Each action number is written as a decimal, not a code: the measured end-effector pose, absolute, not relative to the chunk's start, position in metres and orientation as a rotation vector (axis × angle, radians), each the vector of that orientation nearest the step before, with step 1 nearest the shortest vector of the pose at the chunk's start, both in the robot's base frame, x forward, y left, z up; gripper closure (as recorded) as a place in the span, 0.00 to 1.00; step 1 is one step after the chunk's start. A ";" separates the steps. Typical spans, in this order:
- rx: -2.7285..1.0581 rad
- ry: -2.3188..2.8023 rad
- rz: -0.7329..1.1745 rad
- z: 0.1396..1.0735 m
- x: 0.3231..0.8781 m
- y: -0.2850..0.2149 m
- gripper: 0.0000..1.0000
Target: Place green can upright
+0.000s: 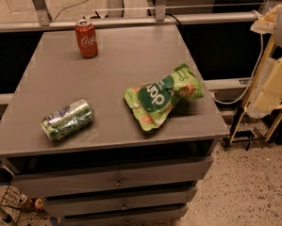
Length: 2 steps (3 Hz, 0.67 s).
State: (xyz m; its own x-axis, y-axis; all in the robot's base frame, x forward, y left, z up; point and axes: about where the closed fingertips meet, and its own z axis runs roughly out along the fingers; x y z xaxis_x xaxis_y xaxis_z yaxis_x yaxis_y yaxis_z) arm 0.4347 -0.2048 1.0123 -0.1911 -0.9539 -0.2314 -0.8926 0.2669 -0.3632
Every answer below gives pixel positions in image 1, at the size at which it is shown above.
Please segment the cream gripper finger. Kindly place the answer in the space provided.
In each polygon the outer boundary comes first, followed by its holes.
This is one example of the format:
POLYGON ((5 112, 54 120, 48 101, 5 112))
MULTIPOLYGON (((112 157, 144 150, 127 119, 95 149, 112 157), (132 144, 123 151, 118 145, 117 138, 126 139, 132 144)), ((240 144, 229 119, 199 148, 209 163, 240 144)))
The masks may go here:
POLYGON ((271 66, 271 71, 262 85, 255 102, 258 112, 272 112, 282 103, 282 57, 271 66))

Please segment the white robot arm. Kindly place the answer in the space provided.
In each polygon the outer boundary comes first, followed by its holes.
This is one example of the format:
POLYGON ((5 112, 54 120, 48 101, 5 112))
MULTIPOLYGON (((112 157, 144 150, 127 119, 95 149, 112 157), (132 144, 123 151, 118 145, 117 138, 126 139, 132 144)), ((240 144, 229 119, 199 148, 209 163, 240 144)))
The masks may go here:
MULTIPOLYGON (((260 34, 272 33, 274 44, 282 48, 282 3, 272 8, 251 26, 260 34)), ((270 113, 282 103, 282 57, 271 63, 271 71, 254 99, 253 108, 259 113, 270 113)))

